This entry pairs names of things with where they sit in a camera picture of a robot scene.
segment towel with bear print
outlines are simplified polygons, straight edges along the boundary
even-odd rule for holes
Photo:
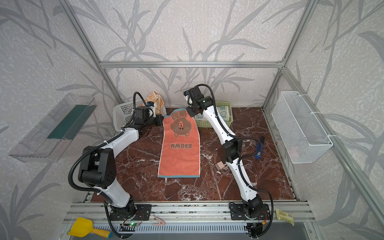
[[[158,177],[200,177],[200,135],[185,108],[164,116]]]

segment pink clip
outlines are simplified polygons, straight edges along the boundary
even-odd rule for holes
[[[161,220],[161,219],[158,218],[157,216],[153,215],[153,217],[154,217],[153,220],[157,220],[157,221],[159,221],[158,223],[154,223],[153,225],[155,225],[155,226],[163,226],[163,225],[166,224],[163,220]]]

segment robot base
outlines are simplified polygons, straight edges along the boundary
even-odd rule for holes
[[[235,204],[231,203],[229,205],[229,210],[231,211],[231,219],[232,220],[249,220],[249,218],[245,215],[244,212],[244,204]],[[257,214],[256,218],[257,220],[264,220],[265,219],[265,212],[266,213],[266,219],[271,219],[271,213],[269,211],[268,204],[263,204],[262,208],[260,209],[259,213]]]
[[[135,206],[136,206],[136,211],[135,211],[136,215],[129,220],[130,221],[148,221],[149,216],[151,214],[152,205],[151,204],[135,204]],[[121,216],[119,216],[119,212],[113,211],[113,208],[109,217],[111,221],[121,221],[122,219],[124,219]]]

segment black cable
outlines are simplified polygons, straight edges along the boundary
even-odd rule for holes
[[[110,197],[108,195],[106,195],[104,192],[102,192],[100,189],[97,189],[97,188],[93,188],[93,187],[80,187],[78,185],[76,185],[74,182],[73,182],[73,173],[77,167],[77,165],[79,165],[79,163],[88,155],[96,152],[96,150],[98,150],[99,148],[101,147],[104,147],[105,145],[107,145],[108,143],[114,141],[115,139],[117,139],[118,137],[120,137],[121,135],[123,135],[124,132],[120,132],[119,134],[117,134],[116,136],[112,137],[111,139],[109,139],[107,142],[103,142],[102,144],[100,145],[97,145],[96,147],[92,148],[91,150],[89,150],[88,152],[84,153],[81,157],[79,157],[79,159],[77,159],[77,161],[72,165],[71,169],[70,169],[70,172],[68,174],[68,182],[70,184],[71,187],[73,187],[74,189],[76,190],[79,190],[79,191],[90,191],[90,192],[98,192],[100,193],[100,195],[102,195],[103,197],[105,197],[107,199],[107,201],[109,203],[112,203],[112,200],[110,199]]]
[[[257,237],[261,237],[262,235],[264,235],[268,230],[269,228],[271,227],[271,224],[272,224],[272,220],[273,220],[273,199],[272,199],[272,195],[271,193],[267,190],[267,189],[257,189],[257,188],[254,188],[253,186],[251,186],[245,179],[244,175],[243,175],[243,172],[242,172],[242,169],[240,168],[240,161],[245,158],[245,157],[250,157],[250,156],[253,156],[255,155],[256,153],[258,153],[260,151],[260,148],[261,148],[261,141],[258,139],[258,138],[255,138],[255,137],[237,137],[235,135],[232,135],[229,133],[229,131],[224,127],[223,123],[221,122],[220,118],[219,118],[219,114],[217,113],[217,109],[216,109],[216,101],[215,101],[215,96],[214,96],[214,93],[212,91],[212,88],[210,86],[208,86],[207,84],[198,84],[196,85],[195,87],[199,87],[199,86],[204,86],[204,87],[207,87],[211,93],[211,96],[212,96],[212,101],[213,101],[213,105],[214,105],[214,110],[215,110],[215,114],[216,114],[216,119],[218,120],[220,126],[222,127],[222,129],[225,131],[225,133],[227,133],[230,137],[233,137],[233,138],[237,138],[237,139],[252,139],[252,140],[256,140],[258,143],[259,143],[259,147],[257,147],[256,149],[256,152],[254,153],[250,153],[250,154],[247,154],[247,155],[244,155],[244,156],[239,156],[239,159],[237,161],[237,165],[239,167],[239,173],[241,175],[241,178],[243,179],[244,183],[247,185],[247,187],[249,187],[250,189],[254,190],[254,191],[257,191],[257,192],[267,192],[268,195],[269,195],[269,198],[271,199],[271,219],[268,223],[268,226],[266,227],[266,229]]]
[[[236,205],[236,203],[234,203],[234,202],[230,202],[230,203],[228,204],[229,211],[230,211],[230,212],[234,212],[234,213],[237,214],[237,211],[231,209],[231,204],[235,204],[235,205]]]
[[[133,94],[133,113],[132,113],[132,116],[131,116],[131,119],[127,122],[126,125],[130,124],[133,120],[133,118],[135,117],[135,108],[136,108],[136,94],[138,94],[141,98],[141,100],[143,101],[144,105],[145,105],[145,101],[144,101],[144,98],[143,96],[139,93],[139,92],[135,92]]]
[[[114,235],[116,235],[119,239],[128,239],[129,237],[123,237],[121,234],[119,234],[116,229],[113,227],[112,225],[112,222],[111,222],[111,218],[109,217],[109,211],[108,211],[108,207],[107,205],[104,203],[104,208],[105,208],[105,214],[107,215],[107,220],[108,220],[108,224],[109,224],[109,227],[111,228],[111,231],[113,232]]]

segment white wire mesh basket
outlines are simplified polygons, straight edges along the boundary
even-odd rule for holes
[[[141,106],[143,101],[136,99],[136,106],[133,107],[133,101],[122,103],[113,107],[113,126],[116,131],[120,131],[121,128],[127,125],[128,121],[131,119],[133,110]]]
[[[315,114],[299,92],[280,93],[272,117],[293,163],[314,162],[333,146]]]

